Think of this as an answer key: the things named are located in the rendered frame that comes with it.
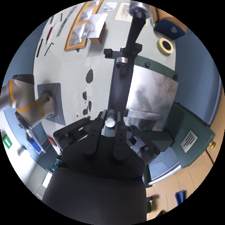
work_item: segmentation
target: shiny metal sheet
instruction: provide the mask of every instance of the shiny metal sheet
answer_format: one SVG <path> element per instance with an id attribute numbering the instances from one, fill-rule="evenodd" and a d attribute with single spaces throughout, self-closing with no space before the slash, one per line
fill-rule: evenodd
<path id="1" fill-rule="evenodd" d="M 90 1 L 88 6 L 98 6 L 100 0 Z"/>
<path id="2" fill-rule="evenodd" d="M 133 118 L 125 117 L 125 124 L 135 125 L 140 130 L 161 131 L 173 105 L 177 87 L 177 82 L 162 74 L 134 66 L 127 109 L 139 113 L 136 112 Z"/>
<path id="3" fill-rule="evenodd" d="M 82 41 L 81 36 L 83 34 L 85 25 L 86 25 L 85 23 L 82 23 L 74 27 L 69 46 L 81 43 Z"/>
<path id="4" fill-rule="evenodd" d="M 88 20 L 88 19 L 90 19 L 93 10 L 94 10 L 94 7 L 84 9 L 83 12 L 82 12 L 82 14 L 81 14 L 81 17 L 80 17 L 80 19 L 79 19 L 79 22 L 80 22 L 80 21 L 83 21 L 83 20 Z"/>
<path id="5" fill-rule="evenodd" d="M 100 33 L 102 31 L 107 16 L 108 16 L 107 13 L 92 14 L 87 22 L 87 25 L 84 28 L 81 39 L 98 38 L 100 36 Z"/>
<path id="6" fill-rule="evenodd" d="M 114 12 L 117 4 L 117 2 L 107 2 L 102 9 L 102 12 Z"/>

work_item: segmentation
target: wooden floor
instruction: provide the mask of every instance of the wooden floor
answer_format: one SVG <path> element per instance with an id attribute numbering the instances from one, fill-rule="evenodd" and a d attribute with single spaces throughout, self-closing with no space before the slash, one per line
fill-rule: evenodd
<path id="1" fill-rule="evenodd" d="M 176 192 L 185 191 L 186 199 L 201 185 L 211 168 L 213 162 L 218 156 L 225 131 L 225 94 L 222 91 L 221 101 L 218 108 L 217 115 L 211 126 L 214 131 L 216 143 L 215 148 L 211 149 L 209 146 L 207 152 L 205 151 L 191 166 L 180 169 L 170 177 L 154 184 L 152 187 L 146 189 L 147 197 L 152 196 L 152 211 L 147 214 L 147 220 L 154 219 L 160 211 L 163 214 L 177 207 L 175 198 Z"/>

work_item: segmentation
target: orange stripe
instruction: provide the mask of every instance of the orange stripe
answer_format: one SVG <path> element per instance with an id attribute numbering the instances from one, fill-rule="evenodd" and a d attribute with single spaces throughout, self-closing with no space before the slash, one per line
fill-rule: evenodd
<path id="1" fill-rule="evenodd" d="M 17 111 L 19 113 L 22 113 L 22 112 L 25 112 L 25 111 L 28 111 L 29 109 L 33 108 L 35 106 L 36 102 L 34 102 L 32 105 L 26 107 L 26 108 L 23 108 L 23 109 L 17 109 Z"/>
<path id="2" fill-rule="evenodd" d="M 15 109 L 15 102 L 13 97 L 13 80 L 9 81 L 9 92 L 10 92 L 10 98 L 11 98 L 13 109 Z"/>
<path id="3" fill-rule="evenodd" d="M 40 106 L 40 109 L 41 109 L 41 112 L 42 112 L 42 115 L 43 115 L 43 119 L 45 118 L 45 113 L 44 113 L 44 110 L 41 106 L 41 104 L 36 100 L 36 102 L 38 103 L 38 105 Z"/>

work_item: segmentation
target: white wall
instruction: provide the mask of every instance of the white wall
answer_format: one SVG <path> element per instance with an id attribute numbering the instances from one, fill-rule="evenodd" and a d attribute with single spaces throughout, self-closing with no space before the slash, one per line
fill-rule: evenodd
<path id="1" fill-rule="evenodd" d="M 6 119 L 4 111 L 0 112 L 0 130 L 1 137 L 7 135 L 12 142 L 12 146 L 8 149 L 2 141 L 5 151 L 8 157 L 8 166 L 12 166 L 14 171 L 20 178 L 20 180 L 26 185 L 26 187 L 34 192 L 35 189 L 43 182 L 47 171 L 37 164 L 29 154 L 18 153 L 23 149 L 16 137 L 14 136 L 8 121 Z"/>

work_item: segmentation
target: exit sign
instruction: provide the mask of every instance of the exit sign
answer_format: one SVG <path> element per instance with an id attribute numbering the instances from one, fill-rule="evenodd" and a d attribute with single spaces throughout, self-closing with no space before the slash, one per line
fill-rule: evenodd
<path id="1" fill-rule="evenodd" d="M 12 146 L 12 143 L 7 135 L 5 135 L 2 140 L 8 149 Z"/>

